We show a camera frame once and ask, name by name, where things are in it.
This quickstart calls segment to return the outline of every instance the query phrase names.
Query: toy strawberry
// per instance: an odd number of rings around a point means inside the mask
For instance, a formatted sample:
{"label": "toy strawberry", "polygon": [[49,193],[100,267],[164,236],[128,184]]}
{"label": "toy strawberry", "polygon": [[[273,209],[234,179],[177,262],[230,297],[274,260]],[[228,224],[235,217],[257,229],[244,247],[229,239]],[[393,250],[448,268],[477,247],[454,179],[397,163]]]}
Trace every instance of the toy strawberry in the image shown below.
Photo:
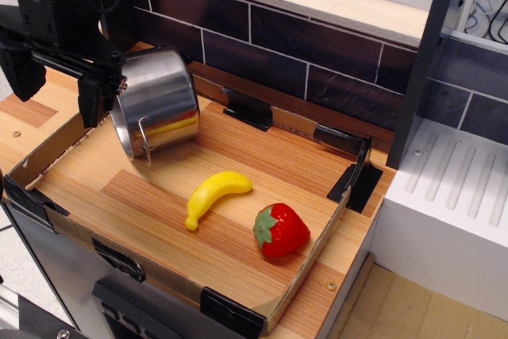
{"label": "toy strawberry", "polygon": [[286,204],[278,202],[257,214],[254,237],[266,256],[284,256],[303,245],[310,237],[309,228]]}

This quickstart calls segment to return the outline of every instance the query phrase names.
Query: pot handle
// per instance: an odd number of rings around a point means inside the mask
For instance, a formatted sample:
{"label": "pot handle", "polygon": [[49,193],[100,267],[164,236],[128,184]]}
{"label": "pot handle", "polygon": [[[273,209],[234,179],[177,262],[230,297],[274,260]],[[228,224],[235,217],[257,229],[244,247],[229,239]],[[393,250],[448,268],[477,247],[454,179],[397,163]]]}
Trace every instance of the pot handle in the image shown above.
{"label": "pot handle", "polygon": [[141,117],[137,121],[137,124],[140,126],[141,135],[143,136],[143,141],[144,141],[144,144],[140,144],[140,146],[141,146],[141,149],[143,150],[143,156],[144,156],[148,166],[150,164],[152,164],[152,157],[150,155],[150,146],[148,145],[148,138],[146,137],[146,134],[144,133],[143,125],[141,124],[141,122],[149,121],[149,120],[150,120],[149,117]]}

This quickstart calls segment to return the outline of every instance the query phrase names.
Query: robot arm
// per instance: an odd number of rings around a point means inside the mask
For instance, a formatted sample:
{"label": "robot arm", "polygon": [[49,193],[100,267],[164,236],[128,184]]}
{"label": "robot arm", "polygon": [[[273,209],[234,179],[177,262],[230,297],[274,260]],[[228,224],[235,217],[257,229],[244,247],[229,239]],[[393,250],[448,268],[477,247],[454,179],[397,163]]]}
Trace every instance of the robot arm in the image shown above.
{"label": "robot arm", "polygon": [[79,111],[94,127],[125,87],[124,53],[99,31],[118,0],[18,0],[0,6],[0,65],[16,96],[30,99],[45,83],[45,66],[78,79]]}

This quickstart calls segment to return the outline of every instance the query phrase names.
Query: yellow banana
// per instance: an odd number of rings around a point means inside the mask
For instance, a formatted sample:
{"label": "yellow banana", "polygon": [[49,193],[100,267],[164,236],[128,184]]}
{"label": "yellow banana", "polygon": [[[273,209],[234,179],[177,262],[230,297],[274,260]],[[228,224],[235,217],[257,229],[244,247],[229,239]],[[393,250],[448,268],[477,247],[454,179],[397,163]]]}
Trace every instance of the yellow banana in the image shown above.
{"label": "yellow banana", "polygon": [[252,189],[251,180],[235,171],[224,171],[212,175],[199,185],[187,202],[185,226],[189,230],[198,228],[198,219],[219,198],[229,194],[243,194]]}

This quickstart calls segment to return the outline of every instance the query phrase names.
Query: wooden tray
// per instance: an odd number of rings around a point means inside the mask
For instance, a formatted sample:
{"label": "wooden tray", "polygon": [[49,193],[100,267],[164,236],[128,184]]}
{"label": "wooden tray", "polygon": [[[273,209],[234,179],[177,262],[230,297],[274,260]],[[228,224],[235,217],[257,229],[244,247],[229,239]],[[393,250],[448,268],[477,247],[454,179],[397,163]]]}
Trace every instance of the wooden tray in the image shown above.
{"label": "wooden tray", "polygon": [[[69,132],[80,136],[75,118],[12,176],[51,199],[46,212],[56,232],[90,248],[93,238],[133,258],[149,282],[196,305],[204,287],[217,292],[262,316],[261,332],[269,333],[341,215],[326,195],[352,162],[305,137],[274,126],[263,132],[223,114],[216,102],[199,101],[199,134],[154,152],[151,167],[128,160],[107,119],[36,179],[41,161],[55,159],[49,153],[58,155],[56,146],[65,145]],[[248,176],[253,191],[220,199],[198,230],[188,232],[188,198],[224,170]],[[273,202],[293,207],[311,231],[307,245],[279,259],[264,257],[252,235],[257,212]],[[55,212],[60,208],[69,215]]]}

